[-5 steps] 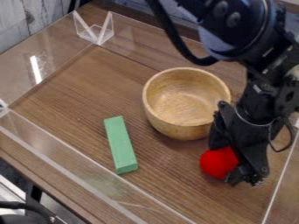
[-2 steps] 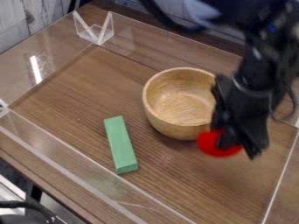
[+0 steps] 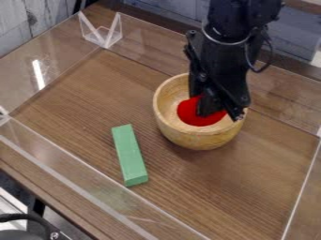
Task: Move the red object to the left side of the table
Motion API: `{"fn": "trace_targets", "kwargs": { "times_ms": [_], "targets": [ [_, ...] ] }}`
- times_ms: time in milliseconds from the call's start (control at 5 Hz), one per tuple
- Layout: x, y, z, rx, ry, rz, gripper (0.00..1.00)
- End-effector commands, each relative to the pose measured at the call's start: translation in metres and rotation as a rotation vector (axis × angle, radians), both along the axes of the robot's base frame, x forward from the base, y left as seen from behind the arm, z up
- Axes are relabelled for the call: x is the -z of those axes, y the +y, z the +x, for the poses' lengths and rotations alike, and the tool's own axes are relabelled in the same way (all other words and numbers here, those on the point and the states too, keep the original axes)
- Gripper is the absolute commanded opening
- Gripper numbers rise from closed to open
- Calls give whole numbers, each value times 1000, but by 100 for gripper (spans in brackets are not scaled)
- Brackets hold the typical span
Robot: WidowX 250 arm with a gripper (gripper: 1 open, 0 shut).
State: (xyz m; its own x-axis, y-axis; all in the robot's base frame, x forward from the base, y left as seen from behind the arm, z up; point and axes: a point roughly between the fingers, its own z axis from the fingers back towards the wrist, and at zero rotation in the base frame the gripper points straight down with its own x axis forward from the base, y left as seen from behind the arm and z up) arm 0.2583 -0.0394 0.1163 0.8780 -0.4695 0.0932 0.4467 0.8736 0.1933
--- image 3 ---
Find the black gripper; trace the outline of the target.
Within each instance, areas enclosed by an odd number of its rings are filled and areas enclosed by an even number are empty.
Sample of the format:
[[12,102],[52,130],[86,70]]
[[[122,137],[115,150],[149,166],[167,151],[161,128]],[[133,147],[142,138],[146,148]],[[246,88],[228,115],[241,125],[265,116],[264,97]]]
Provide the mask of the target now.
[[186,34],[185,54],[190,60],[190,97],[201,97],[197,115],[209,117],[225,110],[233,122],[245,118],[252,105],[248,73],[261,51],[264,37],[234,45],[220,44],[199,31]]

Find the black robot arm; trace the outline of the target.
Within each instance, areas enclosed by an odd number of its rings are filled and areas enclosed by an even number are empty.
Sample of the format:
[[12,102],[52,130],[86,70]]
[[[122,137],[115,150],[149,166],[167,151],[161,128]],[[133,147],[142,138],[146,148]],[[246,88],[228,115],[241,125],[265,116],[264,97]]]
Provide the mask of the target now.
[[190,60],[189,95],[178,116],[203,127],[224,117],[240,121],[252,105],[248,74],[265,69],[256,61],[264,45],[272,45],[269,23],[278,19],[281,0],[210,0],[202,28],[186,34]]

